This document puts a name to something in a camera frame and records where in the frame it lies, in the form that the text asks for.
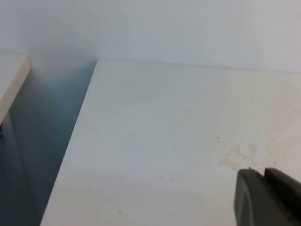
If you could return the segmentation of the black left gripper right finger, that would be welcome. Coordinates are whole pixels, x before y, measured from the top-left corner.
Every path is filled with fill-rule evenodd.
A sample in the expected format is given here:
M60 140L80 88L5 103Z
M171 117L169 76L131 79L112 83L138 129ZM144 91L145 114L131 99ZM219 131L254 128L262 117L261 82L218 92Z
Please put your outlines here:
M266 168L264 178L285 205L301 204L301 184L276 168Z

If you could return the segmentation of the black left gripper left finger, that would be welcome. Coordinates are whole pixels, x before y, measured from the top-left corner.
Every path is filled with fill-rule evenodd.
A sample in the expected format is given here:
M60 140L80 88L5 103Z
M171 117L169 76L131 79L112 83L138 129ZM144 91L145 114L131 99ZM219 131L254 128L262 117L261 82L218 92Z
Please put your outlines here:
M301 205L285 205L253 169L237 173L234 212L238 226L299 226Z

